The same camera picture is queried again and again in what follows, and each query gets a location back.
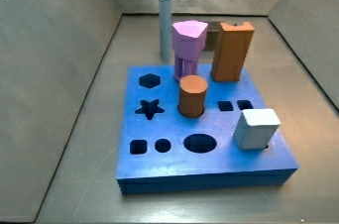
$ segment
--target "square hole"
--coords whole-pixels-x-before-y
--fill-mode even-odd
[[[132,155],[143,155],[147,152],[147,141],[145,140],[130,141],[129,152]]]
[[[217,106],[220,111],[233,111],[233,105],[231,101],[219,101]]]
[[[253,106],[252,106],[252,104],[248,100],[240,100],[240,101],[237,101],[237,104],[239,104],[239,109],[240,110],[253,109]]]

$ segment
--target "blue base board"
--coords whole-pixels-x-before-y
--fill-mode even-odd
[[[240,108],[265,106],[244,69],[239,82],[213,82],[209,71],[209,64],[199,65],[199,75],[209,84],[204,114],[185,118],[177,111],[179,82],[173,79],[173,66],[129,69],[116,167],[121,193],[280,185],[297,170],[277,131],[267,149],[239,149],[232,135]],[[149,105],[140,105],[141,100]],[[159,113],[145,116],[143,113],[148,111]],[[185,144],[187,137],[197,134],[215,140],[195,137]]]

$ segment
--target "star-shaped hole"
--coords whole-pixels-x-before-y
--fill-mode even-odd
[[[135,110],[135,114],[144,114],[147,120],[152,120],[155,113],[163,113],[164,109],[161,109],[159,105],[159,99],[153,101],[140,100],[141,107]]]

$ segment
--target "gray floor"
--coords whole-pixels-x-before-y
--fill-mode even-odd
[[[245,67],[281,121],[299,171],[277,187],[121,196],[113,174],[126,68],[161,63],[157,18],[122,17],[37,222],[337,222],[337,113],[268,19],[175,17],[183,19],[253,23]]]

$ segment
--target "light blue tall prism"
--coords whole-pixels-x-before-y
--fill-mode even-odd
[[[171,56],[172,0],[159,0],[160,54],[164,62]]]

